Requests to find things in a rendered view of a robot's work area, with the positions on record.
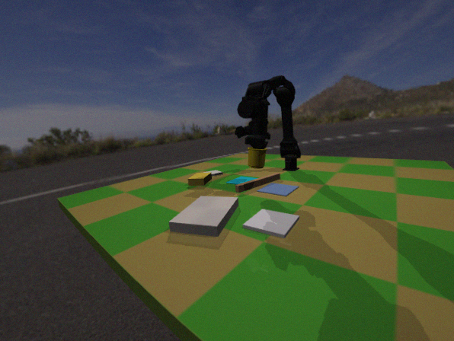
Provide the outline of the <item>yellow cup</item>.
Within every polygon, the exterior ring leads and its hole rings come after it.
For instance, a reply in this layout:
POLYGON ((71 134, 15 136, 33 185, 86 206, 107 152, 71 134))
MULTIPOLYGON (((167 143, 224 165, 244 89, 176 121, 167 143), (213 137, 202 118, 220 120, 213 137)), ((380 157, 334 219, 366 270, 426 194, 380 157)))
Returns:
POLYGON ((266 157, 266 150, 265 149, 254 149, 253 147, 248 148, 248 165, 251 168, 264 168, 265 165, 265 157, 266 157))

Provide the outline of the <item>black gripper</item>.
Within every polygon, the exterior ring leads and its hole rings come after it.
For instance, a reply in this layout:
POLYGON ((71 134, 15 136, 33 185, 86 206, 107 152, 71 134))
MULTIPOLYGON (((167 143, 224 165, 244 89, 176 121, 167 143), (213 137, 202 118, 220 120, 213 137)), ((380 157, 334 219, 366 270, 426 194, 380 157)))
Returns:
POLYGON ((267 119, 252 119, 252 135, 245 138, 245 144, 251 145, 254 149, 265 149, 268 143, 265 139, 270 139, 271 135, 267 131, 267 124, 267 119))

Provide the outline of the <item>tan flat bar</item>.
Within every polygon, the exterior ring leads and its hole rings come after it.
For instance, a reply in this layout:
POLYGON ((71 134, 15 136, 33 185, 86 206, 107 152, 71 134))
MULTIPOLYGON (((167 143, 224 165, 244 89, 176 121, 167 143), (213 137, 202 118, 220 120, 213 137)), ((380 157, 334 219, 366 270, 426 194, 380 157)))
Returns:
POLYGON ((240 192, 243 192, 246 190, 253 189, 258 186, 262 186, 267 183, 274 182, 279 179, 280 179, 280 173, 275 173, 275 174, 267 175, 265 177, 260 177, 260 178, 254 179, 254 180, 250 180, 250 181, 235 185, 235 192, 240 193, 240 192))

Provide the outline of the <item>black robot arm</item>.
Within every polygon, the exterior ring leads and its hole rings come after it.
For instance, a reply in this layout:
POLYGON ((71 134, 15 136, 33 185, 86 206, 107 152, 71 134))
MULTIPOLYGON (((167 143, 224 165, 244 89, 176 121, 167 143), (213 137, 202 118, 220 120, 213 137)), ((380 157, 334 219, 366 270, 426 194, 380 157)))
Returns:
MULTIPOLYGON (((267 98, 273 90, 277 103, 281 106, 283 139, 280 143, 280 157, 285 158, 285 168, 282 171, 297 171, 297 158, 301 157, 298 142, 293 136, 293 119, 291 105, 295 99, 296 91, 292 82, 284 76, 273 76, 269 80, 251 82, 248 84, 246 95, 238 105, 238 115, 243 119, 267 118, 267 98), (282 85, 282 87, 280 87, 282 85)), ((236 127, 235 134, 238 139, 245 135, 252 135, 251 122, 248 126, 236 127)))

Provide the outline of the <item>yellow rectangular block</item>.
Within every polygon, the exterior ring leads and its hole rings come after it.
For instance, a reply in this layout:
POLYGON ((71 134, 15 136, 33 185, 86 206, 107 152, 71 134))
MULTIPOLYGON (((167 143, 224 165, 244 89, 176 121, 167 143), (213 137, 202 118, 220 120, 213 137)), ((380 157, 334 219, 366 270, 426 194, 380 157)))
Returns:
POLYGON ((211 173, 196 173, 188 178, 188 186, 204 186, 212 179, 211 173))

